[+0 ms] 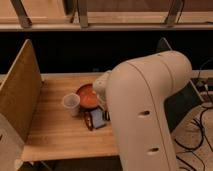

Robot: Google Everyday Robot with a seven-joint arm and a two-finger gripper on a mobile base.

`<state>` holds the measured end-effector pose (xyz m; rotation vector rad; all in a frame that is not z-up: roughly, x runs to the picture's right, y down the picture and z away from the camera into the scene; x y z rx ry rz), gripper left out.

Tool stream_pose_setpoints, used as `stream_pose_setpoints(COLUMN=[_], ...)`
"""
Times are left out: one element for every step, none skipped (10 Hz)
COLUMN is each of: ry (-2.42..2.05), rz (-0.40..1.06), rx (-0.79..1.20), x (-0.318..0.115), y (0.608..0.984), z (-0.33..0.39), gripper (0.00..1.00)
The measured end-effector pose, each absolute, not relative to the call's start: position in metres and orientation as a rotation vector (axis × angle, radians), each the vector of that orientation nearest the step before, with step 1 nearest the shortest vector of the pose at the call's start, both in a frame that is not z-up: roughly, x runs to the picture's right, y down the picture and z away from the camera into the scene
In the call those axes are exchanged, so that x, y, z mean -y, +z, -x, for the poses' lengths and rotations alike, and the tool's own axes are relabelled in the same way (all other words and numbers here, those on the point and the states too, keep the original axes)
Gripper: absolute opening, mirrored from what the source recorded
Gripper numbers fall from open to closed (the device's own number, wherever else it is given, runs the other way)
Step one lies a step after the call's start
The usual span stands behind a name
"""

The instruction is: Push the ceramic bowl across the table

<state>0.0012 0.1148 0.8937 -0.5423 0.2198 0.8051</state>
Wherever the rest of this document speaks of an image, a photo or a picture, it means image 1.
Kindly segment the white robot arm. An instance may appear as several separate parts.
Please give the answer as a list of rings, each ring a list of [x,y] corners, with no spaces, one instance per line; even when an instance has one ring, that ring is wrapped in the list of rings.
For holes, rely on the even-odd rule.
[[[165,51],[127,60],[93,82],[108,109],[123,171],[178,171],[164,101],[189,82],[185,55]]]

